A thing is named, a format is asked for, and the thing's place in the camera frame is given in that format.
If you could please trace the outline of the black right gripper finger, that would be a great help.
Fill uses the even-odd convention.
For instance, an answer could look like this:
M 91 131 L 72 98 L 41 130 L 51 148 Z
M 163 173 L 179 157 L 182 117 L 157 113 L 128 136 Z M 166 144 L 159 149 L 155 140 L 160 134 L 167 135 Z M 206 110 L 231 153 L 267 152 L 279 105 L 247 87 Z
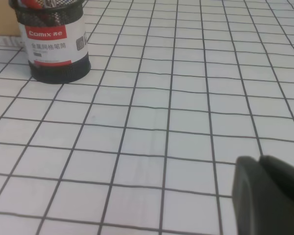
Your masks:
M 294 235 L 294 166 L 273 156 L 236 161 L 232 189 L 240 235 Z

